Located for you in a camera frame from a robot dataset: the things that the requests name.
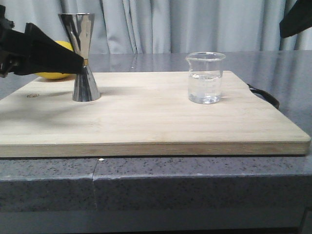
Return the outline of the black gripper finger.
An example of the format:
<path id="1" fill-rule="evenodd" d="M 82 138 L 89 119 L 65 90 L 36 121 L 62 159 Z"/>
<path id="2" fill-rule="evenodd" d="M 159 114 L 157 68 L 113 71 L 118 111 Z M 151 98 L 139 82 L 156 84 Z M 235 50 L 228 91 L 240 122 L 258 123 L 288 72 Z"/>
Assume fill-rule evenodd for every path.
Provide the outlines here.
<path id="1" fill-rule="evenodd" d="M 279 23 L 281 38 L 288 38 L 312 27 L 312 1 L 297 0 Z"/>
<path id="2" fill-rule="evenodd" d="M 82 70 L 84 59 L 58 44 L 33 23 L 27 23 L 23 33 L 13 31 L 13 48 L 17 51 L 16 75 L 34 73 L 76 74 Z"/>

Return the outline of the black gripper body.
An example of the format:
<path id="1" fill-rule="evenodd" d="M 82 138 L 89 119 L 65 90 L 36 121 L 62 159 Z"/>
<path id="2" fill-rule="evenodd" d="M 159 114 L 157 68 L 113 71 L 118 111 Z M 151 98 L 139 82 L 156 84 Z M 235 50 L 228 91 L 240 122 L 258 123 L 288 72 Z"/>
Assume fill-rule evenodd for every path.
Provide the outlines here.
<path id="1" fill-rule="evenodd" d="M 15 24 L 5 17 L 6 7 L 0 6 L 0 76 L 5 78 L 9 73 L 24 76 L 26 46 L 25 32 L 13 30 Z"/>

